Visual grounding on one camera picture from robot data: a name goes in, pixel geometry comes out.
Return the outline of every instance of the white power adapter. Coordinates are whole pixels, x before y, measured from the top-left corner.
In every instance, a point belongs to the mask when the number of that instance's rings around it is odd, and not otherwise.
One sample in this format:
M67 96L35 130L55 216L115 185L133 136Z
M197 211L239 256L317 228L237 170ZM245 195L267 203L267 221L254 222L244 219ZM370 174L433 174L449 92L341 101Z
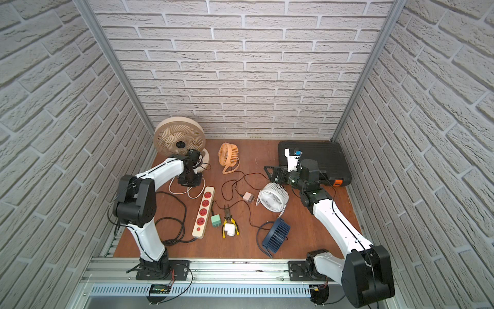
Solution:
M254 195L250 192L246 192L244 194L244 201L246 201L247 203L250 203L252 202L252 199L254 198Z

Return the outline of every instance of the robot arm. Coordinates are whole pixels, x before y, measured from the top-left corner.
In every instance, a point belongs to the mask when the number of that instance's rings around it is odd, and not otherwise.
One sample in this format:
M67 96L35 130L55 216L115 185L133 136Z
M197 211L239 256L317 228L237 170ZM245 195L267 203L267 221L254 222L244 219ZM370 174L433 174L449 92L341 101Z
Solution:
M326 275L342 285L356 308L393 297L393 273L387 250L362 236L321 188L317 161L301 160L302 152L293 148L285 149L285 155L287 167L264 167L268 178L300 190L302 204L322 222L345 256L344 260L338 259L325 249L310 252L307 272L314 278Z
M156 190L173 177L178 177L178 183L183 186L198 186L202 173L194 169L198 167L200 156L199 151L189 150L186 156L172 156L148 171L120 179L113 214L132 233L141 253L141 263L148 268L159 268L166 253L154 224Z

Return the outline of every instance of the fan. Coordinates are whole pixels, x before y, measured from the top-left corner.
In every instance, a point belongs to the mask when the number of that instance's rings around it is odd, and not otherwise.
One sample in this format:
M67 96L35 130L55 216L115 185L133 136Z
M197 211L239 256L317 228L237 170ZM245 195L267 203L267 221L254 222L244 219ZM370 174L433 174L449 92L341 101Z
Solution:
M273 258L272 253L277 253L283 242L287 239L290 232L290 225L286 224L282 218L276 219L273 226L269 229L268 234L262 241L262 247L266 249L267 256Z
M202 153L202 162L198 172L206 169L209 153L204 146L206 136L203 128L192 119L186 117L170 117L161 121L155 129L154 146L158 153L169 157L174 154L186 155L189 149Z
M223 174L233 173L240 166L239 148L237 147L237 145L234 144L223 143L218 151L218 159L220 165L225 167L223 169ZM236 168L230 171L226 171L229 167L234 167L237 162L238 165Z
M259 192L256 205L259 202L268 210L280 213L281 217L288 203L288 192L280 184L270 182Z

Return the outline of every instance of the wooden floor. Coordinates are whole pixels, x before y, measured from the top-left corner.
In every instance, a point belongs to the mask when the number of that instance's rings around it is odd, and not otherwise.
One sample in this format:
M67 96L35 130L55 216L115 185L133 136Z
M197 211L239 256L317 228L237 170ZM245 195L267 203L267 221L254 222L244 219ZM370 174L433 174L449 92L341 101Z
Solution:
M241 173L232 173L224 175L222 173L223 167L219 165L217 153L222 143L229 142L238 146L240 167L239 171L244 173L260 172L264 173L263 167L265 165L277 166L278 165L278 140L222 140L222 139L210 139L206 142L206 149L210 154L211 170L204 172L204 179L206 180L206 186L213 186L216 190L214 200L215 204L224 207L226 205L232 205L234 202L241 199L237 193L233 196L231 201L225 201L221 195L221 185L229 179L239 179ZM158 155L153 163L153 166L161 163L165 160L165 157ZM247 176L249 183L256 188L263 188L268 180L261 175ZM224 186L225 198L232 197L231 183ZM174 192L183 192L184 187L178 185L176 181L172 185L171 189ZM191 190L191 196L196 196L202 186ZM163 185L160 190L168 192L168 183ZM243 194L245 191L252 192L253 190L242 180L237 185L237 190ZM326 190L332 195L333 189L326 187ZM340 249L337 244L320 223L309 211L302 206L300 199L297 198L292 190L287 189L289 193L289 202L285 213L283 214L283 220L291 226L288 234L288 240L286 240L279 251L274 255L277 259L304 259L307 252L316 249L325 248L339 258L343 258ZM346 188L336 188L335 202L352 223L357 230L360 231L357 219L353 212L352 205L348 198ZM252 192L257 197L259 191ZM187 205L187 218L185 220L186 233L184 240L192 239L192 228L194 227L194 221L199 211L199 203L201 198L190 199L187 194L178 195ZM173 197L158 194L157 195L158 209L156 211L155 219L161 217L175 217L182 220L184 209L183 206L178 203ZM254 225L261 225L267 221L274 221L278 214L275 214L264 208L261 204L258 206L255 203L250 203L250 209L252 211L251 221ZM198 239L192 243L179 243L174 246L168 247L169 256L171 258L267 258L262 252L259 251L255 236L257 228L252 227L248 223L249 210L247 205L240 202L233 206L231 209L233 219L238 223L240 235L222 238L221 227L214 228L211 226L210 221L207 222L208 227L204 238ZM220 214L222 221L224 220L224 211L219 210L216 206L213 207L215 214ZM161 240L174 238L179 229L179 223L173 220L163 220L157 225L158 234ZM259 243L262 242L266 236L267 231L260 231ZM139 257L139 250L132 238L130 232L126 229L122 235L122 238L117 246L114 257Z

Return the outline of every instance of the mounting plate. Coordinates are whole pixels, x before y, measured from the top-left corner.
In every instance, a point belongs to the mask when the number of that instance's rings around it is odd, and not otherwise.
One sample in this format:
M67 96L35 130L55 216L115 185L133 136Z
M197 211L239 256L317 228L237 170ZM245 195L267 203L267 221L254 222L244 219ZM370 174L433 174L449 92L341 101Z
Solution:
M187 278L187 272L189 271L184 265L189 266L189 260L170 260L170 267L175 270L175 280L184 281ZM137 275L135 276L136 280L170 280L171 273L168 273L166 276L163 276L160 273L150 271L148 269L138 269Z
M290 274L290 281L325 281L323 276L319 279L314 279L309 276L305 271L305 261L288 261L288 273Z

